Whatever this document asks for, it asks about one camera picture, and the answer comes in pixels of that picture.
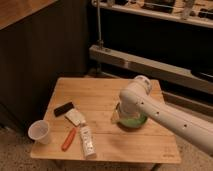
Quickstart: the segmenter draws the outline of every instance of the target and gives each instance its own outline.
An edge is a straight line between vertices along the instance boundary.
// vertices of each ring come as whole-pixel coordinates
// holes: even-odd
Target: paper cup
[[[42,144],[49,144],[51,142],[49,123],[45,120],[34,122],[28,129],[28,136]]]

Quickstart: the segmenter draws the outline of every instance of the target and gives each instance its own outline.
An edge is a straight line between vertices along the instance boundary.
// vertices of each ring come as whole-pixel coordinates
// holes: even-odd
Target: floor
[[[200,115],[189,109],[167,103],[173,107]],[[50,160],[35,160],[29,156],[33,142],[28,137],[0,128],[0,171],[142,171],[147,170],[143,164],[110,163],[110,162],[80,162],[65,161],[61,169]],[[182,138],[176,136],[176,141],[182,158],[181,164],[163,164],[159,171],[212,171],[213,158],[198,150]]]

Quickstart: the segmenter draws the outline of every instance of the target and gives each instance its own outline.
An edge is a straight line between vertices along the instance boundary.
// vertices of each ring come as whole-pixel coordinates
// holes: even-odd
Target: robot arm
[[[130,116],[140,112],[213,156],[213,124],[158,102],[149,96],[151,82],[137,76],[120,92],[119,111]]]

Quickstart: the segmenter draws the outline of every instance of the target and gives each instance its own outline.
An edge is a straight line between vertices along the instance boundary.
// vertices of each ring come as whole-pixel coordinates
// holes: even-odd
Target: wooden cabinet
[[[0,112],[23,131],[42,118],[59,76],[86,72],[87,3],[59,0],[0,30]]]

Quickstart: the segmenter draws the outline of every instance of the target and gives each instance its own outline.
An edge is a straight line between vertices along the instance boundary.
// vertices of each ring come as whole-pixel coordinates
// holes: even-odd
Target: green bowl
[[[147,117],[140,114],[140,117],[138,118],[122,118],[118,123],[128,128],[140,128],[146,121]]]

